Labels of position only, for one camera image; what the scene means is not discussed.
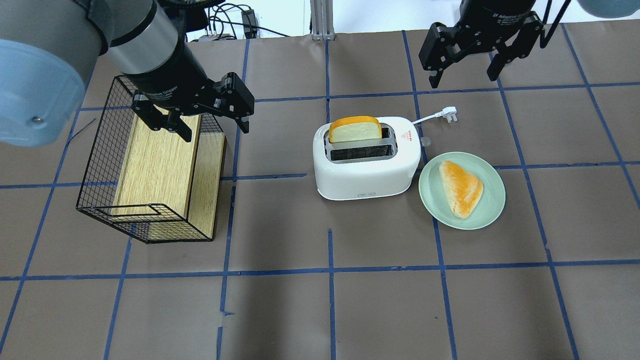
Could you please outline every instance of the bread slice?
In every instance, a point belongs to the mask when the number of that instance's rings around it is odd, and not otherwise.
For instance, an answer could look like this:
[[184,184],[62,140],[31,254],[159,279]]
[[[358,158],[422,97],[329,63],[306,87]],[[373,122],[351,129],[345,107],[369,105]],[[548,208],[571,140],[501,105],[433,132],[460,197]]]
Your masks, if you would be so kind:
[[459,218],[468,218],[480,201],[482,181],[458,164],[445,160],[440,164],[440,179],[449,208]]
[[378,119],[370,116],[343,117],[329,126],[329,142],[350,142],[382,138]]

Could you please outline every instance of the metal bracket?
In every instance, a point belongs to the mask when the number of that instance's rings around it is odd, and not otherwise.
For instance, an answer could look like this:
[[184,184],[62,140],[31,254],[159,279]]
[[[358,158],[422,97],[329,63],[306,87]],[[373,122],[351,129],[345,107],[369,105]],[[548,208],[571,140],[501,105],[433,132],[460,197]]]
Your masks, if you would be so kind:
[[311,1],[311,37],[314,40],[333,40],[333,0]]

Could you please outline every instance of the wire basket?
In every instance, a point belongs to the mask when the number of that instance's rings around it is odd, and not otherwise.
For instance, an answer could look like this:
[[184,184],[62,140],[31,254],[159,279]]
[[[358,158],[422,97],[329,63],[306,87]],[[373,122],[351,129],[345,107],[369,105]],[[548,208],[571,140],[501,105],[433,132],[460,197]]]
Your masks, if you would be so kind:
[[[184,218],[165,204],[113,205],[129,136],[134,125],[135,113],[129,106],[135,91],[135,85],[125,76],[113,78],[100,116],[76,209],[144,243],[213,241],[213,238],[189,223],[188,218]],[[200,131],[194,135],[222,132],[213,115],[203,114]],[[126,211],[128,215],[114,214],[122,213],[121,209],[114,211],[116,208],[129,208]]]

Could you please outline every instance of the white power cord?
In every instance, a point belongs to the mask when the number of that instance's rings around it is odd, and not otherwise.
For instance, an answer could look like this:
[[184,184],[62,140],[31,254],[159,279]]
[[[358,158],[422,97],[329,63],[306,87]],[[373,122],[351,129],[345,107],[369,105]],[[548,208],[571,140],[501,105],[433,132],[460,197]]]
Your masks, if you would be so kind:
[[458,110],[456,109],[455,106],[447,106],[446,108],[442,109],[442,111],[439,111],[433,115],[429,115],[427,117],[423,117],[420,120],[416,120],[414,122],[412,122],[412,124],[418,124],[419,122],[423,122],[425,120],[429,120],[429,119],[433,119],[435,117],[443,117],[445,119],[447,119],[448,123],[451,123],[452,121],[458,121],[458,117],[456,116],[456,114],[458,113]]

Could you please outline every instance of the power adapter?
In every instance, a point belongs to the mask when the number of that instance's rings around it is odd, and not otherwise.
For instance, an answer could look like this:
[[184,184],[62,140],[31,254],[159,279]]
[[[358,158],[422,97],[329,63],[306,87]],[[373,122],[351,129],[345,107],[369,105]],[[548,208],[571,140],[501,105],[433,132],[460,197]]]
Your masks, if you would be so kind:
[[255,17],[253,10],[242,11],[242,23],[244,25],[244,37],[245,38],[257,38],[258,37],[258,19]]

